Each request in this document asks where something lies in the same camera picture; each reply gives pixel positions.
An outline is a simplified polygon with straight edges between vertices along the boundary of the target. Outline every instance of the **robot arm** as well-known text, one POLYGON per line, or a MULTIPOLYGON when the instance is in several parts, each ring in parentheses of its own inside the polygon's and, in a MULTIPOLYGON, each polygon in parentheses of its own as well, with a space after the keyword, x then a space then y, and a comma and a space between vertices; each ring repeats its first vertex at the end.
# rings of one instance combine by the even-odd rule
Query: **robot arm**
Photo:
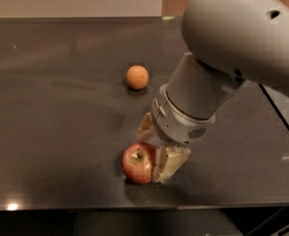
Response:
POLYGON ((246 80, 289 96, 289 8, 279 1, 191 0, 182 31, 191 52, 151 105, 163 141, 200 140, 246 80))

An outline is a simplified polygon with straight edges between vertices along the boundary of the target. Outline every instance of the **red apple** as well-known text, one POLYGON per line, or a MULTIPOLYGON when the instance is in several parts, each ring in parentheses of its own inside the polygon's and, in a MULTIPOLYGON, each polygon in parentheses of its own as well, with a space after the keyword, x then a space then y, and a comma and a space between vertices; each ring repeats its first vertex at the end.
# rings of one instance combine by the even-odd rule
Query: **red apple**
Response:
POLYGON ((135 184, 146 184, 152 180, 155 165, 155 146, 135 143, 128 147, 122 157, 126 177, 135 184))

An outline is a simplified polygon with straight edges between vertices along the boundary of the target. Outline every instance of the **apple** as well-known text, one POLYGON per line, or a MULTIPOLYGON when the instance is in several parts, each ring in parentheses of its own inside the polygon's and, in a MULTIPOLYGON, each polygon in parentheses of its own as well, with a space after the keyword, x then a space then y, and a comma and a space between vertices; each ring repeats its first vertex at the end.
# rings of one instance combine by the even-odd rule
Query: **apple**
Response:
POLYGON ((135 184, 147 184, 152 180, 155 165, 155 146, 135 143, 122 156, 122 167, 126 177, 135 184))

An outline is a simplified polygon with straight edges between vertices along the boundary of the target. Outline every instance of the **dark table surface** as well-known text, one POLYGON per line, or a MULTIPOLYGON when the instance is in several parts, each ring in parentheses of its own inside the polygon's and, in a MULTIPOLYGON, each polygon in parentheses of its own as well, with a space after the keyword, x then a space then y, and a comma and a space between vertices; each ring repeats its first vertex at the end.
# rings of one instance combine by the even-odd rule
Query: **dark table surface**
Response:
POLYGON ((126 182, 122 151, 185 51, 180 18, 0 20, 0 210, 289 205, 289 131, 254 83, 171 180, 126 182))

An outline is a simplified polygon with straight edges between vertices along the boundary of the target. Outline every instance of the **speaker grille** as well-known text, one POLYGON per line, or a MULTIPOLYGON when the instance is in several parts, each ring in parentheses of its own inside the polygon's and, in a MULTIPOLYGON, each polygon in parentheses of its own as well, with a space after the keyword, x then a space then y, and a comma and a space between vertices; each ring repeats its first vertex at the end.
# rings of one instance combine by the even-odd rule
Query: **speaker grille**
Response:
POLYGON ((204 135, 205 131, 206 128, 192 130, 191 132, 188 133, 188 137, 190 139, 201 138, 204 135))

